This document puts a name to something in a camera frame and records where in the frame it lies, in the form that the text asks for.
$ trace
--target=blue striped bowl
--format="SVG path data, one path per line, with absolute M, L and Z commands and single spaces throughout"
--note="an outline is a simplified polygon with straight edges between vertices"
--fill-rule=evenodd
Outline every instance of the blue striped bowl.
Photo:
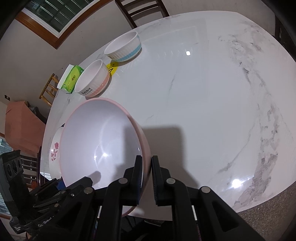
M 132 59 L 141 50 L 141 41 L 136 31 L 125 33 L 113 40 L 105 49 L 110 59 L 124 62 Z

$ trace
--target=wooden chair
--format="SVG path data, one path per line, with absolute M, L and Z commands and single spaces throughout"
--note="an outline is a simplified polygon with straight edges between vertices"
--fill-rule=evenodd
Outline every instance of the wooden chair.
M 44 96 L 44 93 L 48 93 L 52 98 L 55 98 L 55 94 L 56 92 L 58 91 L 58 89 L 56 87 L 54 87 L 53 85 L 50 84 L 51 81 L 54 81 L 55 83 L 59 83 L 59 80 L 55 77 L 55 74 L 52 74 L 51 77 L 49 78 L 49 80 L 47 81 L 45 87 L 43 88 L 40 96 L 39 96 L 39 99 L 42 99 L 44 100 L 49 106 L 52 106 L 52 103 L 46 99 L 46 97 Z
M 127 19 L 127 21 L 129 22 L 129 24 L 130 24 L 130 26 L 132 28 L 137 27 L 136 23 L 133 20 L 133 16 L 135 16 L 135 15 L 141 13 L 141 12 L 144 12 L 146 10 L 149 10 L 149 9 L 160 7 L 163 17 L 170 16 L 168 14 L 168 11 L 165 8 L 162 0 L 154 0 L 156 2 L 155 4 L 143 7 L 143 8 L 138 9 L 138 10 L 132 12 L 132 13 L 128 12 L 129 9 L 133 9 L 135 7 L 138 7 L 138 6 L 142 5 L 142 4 L 144 4 L 144 3 L 152 2 L 152 1 L 153 0 L 133 0 L 132 2 L 129 2 L 129 3 L 125 4 L 125 5 L 122 5 L 121 0 L 115 0 L 117 6 L 119 7 L 119 9 L 121 10 L 121 12 L 123 13 L 123 15 L 125 16 L 125 18 Z

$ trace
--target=ceramic bowl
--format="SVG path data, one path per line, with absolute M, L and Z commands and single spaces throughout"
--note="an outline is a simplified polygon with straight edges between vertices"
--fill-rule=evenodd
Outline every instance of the ceramic bowl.
M 109 70 L 101 59 L 92 62 L 80 75 L 74 91 L 86 97 L 94 97 L 102 92 L 110 78 Z
M 150 148 L 141 127 L 118 103 L 94 98 L 67 120 L 60 141 L 60 167 L 66 187 L 84 176 L 93 188 L 107 187 L 143 157 L 142 192 L 150 172 Z M 123 215 L 133 207 L 124 207 Z
M 135 57 L 141 49 L 141 41 L 138 33 L 135 31 L 125 33 L 113 40 L 105 49 L 110 59 L 123 62 Z
M 52 144 L 50 145 L 50 150 L 49 150 L 49 172 L 50 176 L 52 179 L 60 179 L 62 174 L 61 174 L 61 169 L 59 167 L 59 143 L 61 139 L 61 134 L 63 131 L 63 127 L 58 128 L 56 131 L 53 139 L 52 139 Z

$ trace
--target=window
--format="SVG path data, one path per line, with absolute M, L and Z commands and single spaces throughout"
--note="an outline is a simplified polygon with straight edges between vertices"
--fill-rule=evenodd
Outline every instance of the window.
M 0 137 L 0 155 L 10 151 L 13 151 L 13 149 L 8 145 L 8 143 L 5 141 L 3 137 Z M 10 215 L 1 194 L 0 194 L 0 213 Z
M 0 137 L 0 155 L 6 152 L 13 151 L 3 137 Z
M 26 8 L 60 32 L 93 0 L 32 0 Z

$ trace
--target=bowl rim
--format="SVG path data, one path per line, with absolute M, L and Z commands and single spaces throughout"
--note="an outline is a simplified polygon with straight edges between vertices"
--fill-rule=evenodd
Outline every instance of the bowl rim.
M 133 32 L 136 33 L 136 35 L 135 35 L 130 41 L 128 41 L 125 45 L 123 45 L 122 47 L 120 47 L 119 49 L 117 49 L 117 50 L 115 50 L 115 51 L 113 51 L 113 52 L 106 53 L 106 49 L 107 49 L 107 48 L 108 48 L 108 47 L 109 47 L 114 41 L 116 41 L 117 39 L 121 38 L 122 36 L 124 36 L 124 35 L 126 35 L 126 34 L 133 33 Z M 129 44 L 131 41 L 133 41 L 137 36 L 138 36 L 138 32 L 137 32 L 137 31 L 129 31 L 129 32 L 125 33 L 125 34 L 120 35 L 119 37 L 117 37 L 117 38 L 114 39 L 111 43 L 108 44 L 108 46 L 107 46 L 107 47 L 105 48 L 105 50 L 104 50 L 104 54 L 105 54 L 105 55 L 113 54 L 113 53 L 115 53 L 116 51 L 119 51 L 119 50 L 123 49 L 127 44 Z
M 146 151 L 144 150 L 144 143 L 143 143 L 143 140 L 141 138 L 141 133 L 140 133 L 140 130 L 137 126 L 137 123 L 136 121 L 134 120 L 134 118 L 130 115 L 130 113 L 122 106 L 120 105 L 119 103 L 117 103 L 116 101 L 114 100 L 111 100 L 111 99 L 108 99 L 108 98 L 103 98 L 103 97 L 97 97 L 97 98 L 92 98 L 92 99 L 88 99 L 86 100 L 85 102 L 83 102 L 82 104 L 80 104 L 79 106 L 77 106 L 75 108 L 75 110 L 71 113 L 71 115 L 68 117 L 67 121 L 65 122 L 65 125 L 64 125 L 64 128 L 62 130 L 62 134 L 61 134 L 61 138 L 60 140 L 62 139 L 63 137 L 63 134 L 64 134 L 64 130 L 65 130 L 65 126 L 68 122 L 68 120 L 71 118 L 71 116 L 73 115 L 73 113 L 82 105 L 84 105 L 85 103 L 87 102 L 90 102 L 90 101 L 98 101 L 98 100 L 103 100 L 103 101 L 108 101 L 114 105 L 116 105 L 117 107 L 119 107 L 125 114 L 126 116 L 128 117 L 129 121 L 131 122 L 132 126 L 134 127 L 135 131 L 136 131 L 136 134 L 137 134 L 137 137 L 138 137 L 138 140 L 139 140 L 139 143 L 140 143 L 140 146 L 141 146 L 141 151 L 142 151 L 142 157 L 145 157 L 146 156 Z M 62 174 L 62 177 L 63 177 L 63 173 L 62 173 L 62 168 L 61 168 L 61 161 L 59 161 L 59 169 L 61 171 L 61 174 Z M 142 179 L 142 183 L 141 183 L 141 194 L 140 194 L 140 199 L 144 193 L 144 191 L 146 190 L 147 188 L 147 185 L 148 185 L 148 179 L 149 179 L 149 176 L 150 176 L 150 170 L 147 170 L 147 173 L 145 173 L 145 168 L 144 168 L 144 165 L 142 165 L 142 169 L 143 169 L 143 179 Z M 130 209 L 128 209 L 125 213 L 122 213 L 122 217 L 130 214 L 136 207 L 133 207 L 131 206 Z
M 77 87 L 77 83 L 79 82 L 79 80 L 81 80 L 82 78 L 81 78 L 81 76 L 83 76 L 84 77 L 84 73 L 86 73 L 87 72 L 87 69 L 88 68 L 90 68 L 90 66 L 91 65 L 93 65 L 94 63 L 96 63 L 96 62 L 98 62 L 98 61 L 101 61 L 101 64 L 100 64 L 100 67 L 98 68 L 98 70 L 97 70 L 97 72 L 94 74 L 94 76 L 93 76 L 93 78 L 85 85 L 85 87 L 82 87 L 82 89 L 81 90 L 77 90 L 76 89 L 76 87 Z M 82 72 L 82 74 L 79 76 L 79 78 L 78 78 L 78 80 L 77 80 L 77 82 L 76 82 L 76 84 L 75 84 L 75 87 L 74 87 L 74 92 L 75 93 L 79 93 L 80 91 L 82 91 L 83 89 L 85 89 L 91 82 L 92 82 L 92 80 L 95 78 L 95 76 L 98 74 L 98 72 L 100 71 L 100 69 L 102 68 L 102 65 L 103 65 L 103 61 L 101 60 L 101 59 L 97 59 L 97 60 L 95 60 L 94 62 L 92 62 L 89 66 L 87 66 L 86 67 L 86 69 Z

